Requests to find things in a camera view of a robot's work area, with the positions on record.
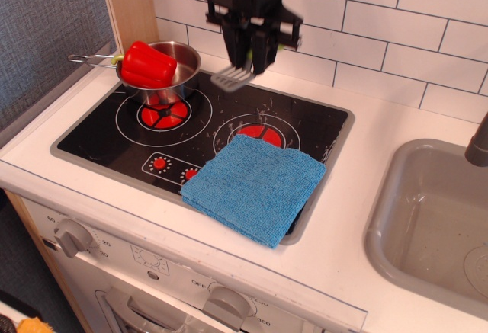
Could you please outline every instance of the tile backsplash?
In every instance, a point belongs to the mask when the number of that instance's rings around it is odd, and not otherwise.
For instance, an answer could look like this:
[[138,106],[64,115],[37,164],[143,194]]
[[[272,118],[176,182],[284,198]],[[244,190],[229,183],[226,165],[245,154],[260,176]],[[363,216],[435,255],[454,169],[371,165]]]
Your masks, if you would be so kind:
[[[283,0],[301,46],[268,70],[479,123],[488,111],[488,0]],[[161,40],[227,58],[205,0],[154,0]]]

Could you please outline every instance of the saucepan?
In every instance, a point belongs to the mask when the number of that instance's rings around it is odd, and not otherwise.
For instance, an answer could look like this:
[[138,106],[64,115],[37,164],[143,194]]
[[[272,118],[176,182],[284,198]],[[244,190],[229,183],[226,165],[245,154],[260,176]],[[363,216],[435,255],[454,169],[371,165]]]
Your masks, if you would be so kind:
[[117,65],[102,65],[88,62],[94,58],[113,58],[109,55],[69,55],[68,60],[71,62],[82,62],[89,66],[103,66],[115,68],[117,76],[124,85],[127,95],[142,104],[170,104],[181,101],[189,96],[198,84],[198,70],[200,69],[201,58],[198,52],[189,45],[175,41],[155,42],[149,44],[154,49],[165,53],[176,59],[177,66],[172,85],[164,88],[139,88],[125,82],[120,75],[123,61],[117,62]]

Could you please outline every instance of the blue towel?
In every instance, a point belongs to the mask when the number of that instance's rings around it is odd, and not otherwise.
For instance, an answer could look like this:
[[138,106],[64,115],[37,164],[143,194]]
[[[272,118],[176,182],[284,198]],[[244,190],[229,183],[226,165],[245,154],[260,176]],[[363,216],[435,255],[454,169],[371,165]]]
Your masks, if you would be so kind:
[[237,135],[181,188],[183,201],[276,248],[326,166],[296,149]]

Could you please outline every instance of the stovetop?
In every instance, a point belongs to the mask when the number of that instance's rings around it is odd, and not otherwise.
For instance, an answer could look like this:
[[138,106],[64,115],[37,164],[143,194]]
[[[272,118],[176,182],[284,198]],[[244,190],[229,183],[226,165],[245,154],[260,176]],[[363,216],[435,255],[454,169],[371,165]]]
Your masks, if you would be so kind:
[[53,154],[159,196],[161,190],[178,195],[237,133],[327,165],[348,117],[251,85],[227,93],[206,72],[198,74],[197,88],[183,101],[149,106],[128,98],[120,84],[61,136]]

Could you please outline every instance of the gray sink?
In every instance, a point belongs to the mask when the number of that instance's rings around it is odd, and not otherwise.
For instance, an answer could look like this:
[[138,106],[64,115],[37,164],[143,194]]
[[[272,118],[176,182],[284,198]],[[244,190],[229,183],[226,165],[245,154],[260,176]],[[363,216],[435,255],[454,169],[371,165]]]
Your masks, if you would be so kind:
[[392,283],[488,320],[488,168],[464,151],[433,139],[401,146],[365,247]]

